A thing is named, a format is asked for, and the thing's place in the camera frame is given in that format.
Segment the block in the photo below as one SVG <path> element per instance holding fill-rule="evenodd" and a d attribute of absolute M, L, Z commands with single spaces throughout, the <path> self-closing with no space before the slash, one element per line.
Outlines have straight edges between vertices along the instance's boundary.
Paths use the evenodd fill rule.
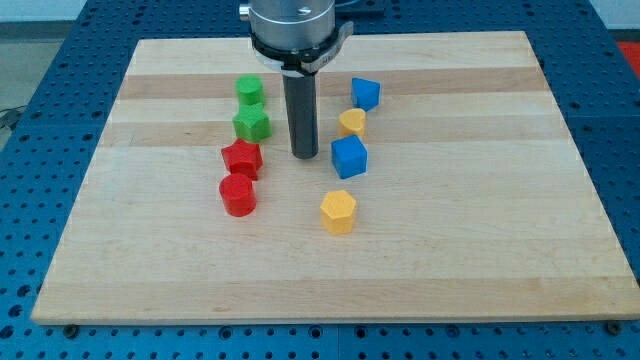
<path fill-rule="evenodd" d="M 338 136 L 358 135 L 360 140 L 364 140 L 366 125 L 367 113 L 363 109 L 347 110 L 338 117 Z"/>
<path fill-rule="evenodd" d="M 256 208 L 253 183 L 245 174 L 228 175 L 220 182 L 219 190 L 224 208 L 231 216 L 246 216 Z"/>
<path fill-rule="evenodd" d="M 331 162 L 341 179 L 367 171 L 367 149 L 357 135 L 331 143 Z"/>
<path fill-rule="evenodd" d="M 353 78 L 351 79 L 351 101 L 353 107 L 369 111 L 380 103 L 380 83 Z"/>
<path fill-rule="evenodd" d="M 251 180 L 258 180 L 258 170 L 262 167 L 260 145 L 236 139 L 231 146 L 222 148 L 220 152 L 230 173 L 241 173 Z"/>
<path fill-rule="evenodd" d="M 348 234 L 353 230 L 357 203 L 346 190 L 331 191 L 320 205 L 322 226 L 331 235 Z"/>
<path fill-rule="evenodd" d="M 236 79 L 236 95 L 240 105 L 265 104 L 262 80 L 257 75 L 243 75 Z"/>
<path fill-rule="evenodd" d="M 252 143 L 259 143 L 271 136 L 269 116 L 264 113 L 261 103 L 240 105 L 238 114 L 233 118 L 236 136 Z"/>

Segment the red block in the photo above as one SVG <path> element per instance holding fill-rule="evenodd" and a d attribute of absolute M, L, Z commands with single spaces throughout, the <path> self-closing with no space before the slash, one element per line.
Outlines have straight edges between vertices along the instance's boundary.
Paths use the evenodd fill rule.
<path fill-rule="evenodd" d="M 256 195 L 251 179 L 244 174 L 231 174 L 220 182 L 220 195 L 229 215 L 249 215 L 256 208 Z"/>
<path fill-rule="evenodd" d="M 620 50 L 627 58 L 627 61 L 640 78 L 640 42 L 624 42 L 618 43 Z"/>
<path fill-rule="evenodd" d="M 262 167 L 260 145 L 237 139 L 233 145 L 222 149 L 222 158 L 232 174 L 241 173 L 258 180 L 258 169 Z"/>

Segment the blue perforated table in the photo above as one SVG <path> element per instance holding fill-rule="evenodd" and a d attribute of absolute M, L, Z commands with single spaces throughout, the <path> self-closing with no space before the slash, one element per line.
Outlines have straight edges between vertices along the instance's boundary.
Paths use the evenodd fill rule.
<path fill-rule="evenodd" d="M 359 33 L 526 31 L 640 275 L 640 82 L 588 1 L 388 0 L 384 14 L 353 20 Z M 29 313 L 137 41 L 246 31 L 232 3 L 88 1 L 0 154 L 0 359 L 640 357 L 637 321 L 81 327 L 77 334 L 33 324 Z"/>

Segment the blue block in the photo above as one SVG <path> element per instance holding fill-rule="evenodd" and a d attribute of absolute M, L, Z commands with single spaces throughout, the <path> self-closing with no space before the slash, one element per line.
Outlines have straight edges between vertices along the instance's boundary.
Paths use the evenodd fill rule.
<path fill-rule="evenodd" d="M 367 171 L 367 149 L 357 135 L 347 136 L 331 143 L 331 162 L 340 179 L 362 174 Z"/>
<path fill-rule="evenodd" d="M 351 79 L 353 107 L 369 111 L 380 103 L 380 83 L 360 78 Z"/>

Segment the yellow hexagonal block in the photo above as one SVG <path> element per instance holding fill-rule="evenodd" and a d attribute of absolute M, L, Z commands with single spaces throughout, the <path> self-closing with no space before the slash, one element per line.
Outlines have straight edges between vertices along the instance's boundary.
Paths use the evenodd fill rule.
<path fill-rule="evenodd" d="M 343 138 L 349 135 L 358 135 L 360 140 L 364 140 L 366 125 L 367 113 L 364 110 L 347 110 L 338 117 L 338 136 Z"/>
<path fill-rule="evenodd" d="M 346 190 L 330 191 L 320 205 L 322 225 L 332 235 L 350 233 L 356 215 L 356 199 Z"/>

